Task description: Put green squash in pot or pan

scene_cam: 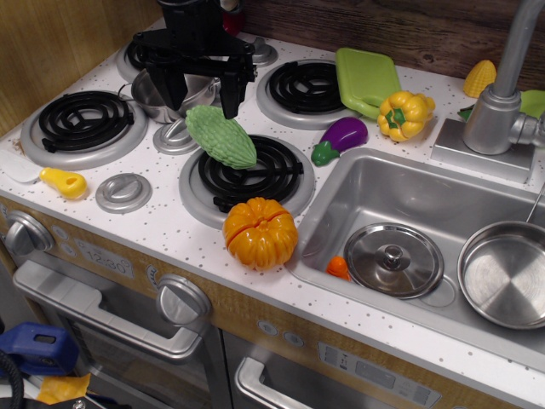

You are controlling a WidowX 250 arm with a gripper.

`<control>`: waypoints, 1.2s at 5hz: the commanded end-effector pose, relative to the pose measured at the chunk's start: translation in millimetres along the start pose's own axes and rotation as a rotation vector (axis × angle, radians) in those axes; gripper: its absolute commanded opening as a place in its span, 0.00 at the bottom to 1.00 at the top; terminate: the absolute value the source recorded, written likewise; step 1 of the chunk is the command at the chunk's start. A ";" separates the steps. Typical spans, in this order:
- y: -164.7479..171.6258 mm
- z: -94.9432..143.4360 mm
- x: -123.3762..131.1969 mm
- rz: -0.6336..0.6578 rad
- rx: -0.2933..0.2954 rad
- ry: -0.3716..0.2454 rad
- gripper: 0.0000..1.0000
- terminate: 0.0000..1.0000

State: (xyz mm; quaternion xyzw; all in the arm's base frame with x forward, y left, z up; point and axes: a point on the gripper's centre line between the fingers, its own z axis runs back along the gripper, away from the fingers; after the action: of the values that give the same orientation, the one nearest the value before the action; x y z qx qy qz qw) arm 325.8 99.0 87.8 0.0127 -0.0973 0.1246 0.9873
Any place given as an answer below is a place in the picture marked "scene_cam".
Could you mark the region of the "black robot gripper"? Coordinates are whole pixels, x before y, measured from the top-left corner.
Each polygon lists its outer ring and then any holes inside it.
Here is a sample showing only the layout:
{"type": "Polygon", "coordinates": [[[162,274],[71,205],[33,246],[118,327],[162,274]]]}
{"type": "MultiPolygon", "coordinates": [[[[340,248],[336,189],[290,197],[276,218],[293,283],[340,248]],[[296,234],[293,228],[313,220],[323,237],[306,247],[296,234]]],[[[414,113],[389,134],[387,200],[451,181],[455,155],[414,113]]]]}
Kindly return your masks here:
{"type": "Polygon", "coordinates": [[[163,102],[178,110],[187,94],[186,74],[221,79],[226,119],[238,115],[246,81],[253,81],[254,47],[223,27],[218,1],[160,1],[165,28],[139,32],[133,41],[163,102]]]}

